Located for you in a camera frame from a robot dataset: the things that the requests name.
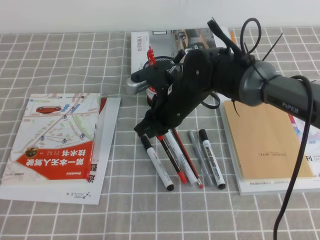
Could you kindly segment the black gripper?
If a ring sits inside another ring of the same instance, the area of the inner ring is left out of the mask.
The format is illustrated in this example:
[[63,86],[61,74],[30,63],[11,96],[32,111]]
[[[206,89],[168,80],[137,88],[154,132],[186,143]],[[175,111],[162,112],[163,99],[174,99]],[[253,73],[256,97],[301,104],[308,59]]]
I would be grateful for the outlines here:
[[175,128],[208,95],[208,78],[184,75],[172,84],[172,90],[160,106],[149,110],[140,123],[134,127],[139,137],[163,136]]

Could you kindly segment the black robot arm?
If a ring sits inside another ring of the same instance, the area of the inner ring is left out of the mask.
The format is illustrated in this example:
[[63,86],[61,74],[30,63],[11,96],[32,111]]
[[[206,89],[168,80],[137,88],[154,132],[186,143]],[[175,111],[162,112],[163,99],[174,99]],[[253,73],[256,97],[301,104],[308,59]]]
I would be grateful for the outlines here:
[[162,136],[179,126],[207,96],[216,92],[255,107],[270,104],[314,127],[320,125],[320,87],[301,76],[284,77],[272,64],[237,56],[225,48],[190,51],[182,72],[171,75],[173,64],[160,61],[131,75],[156,91],[152,107],[134,130],[139,136]]

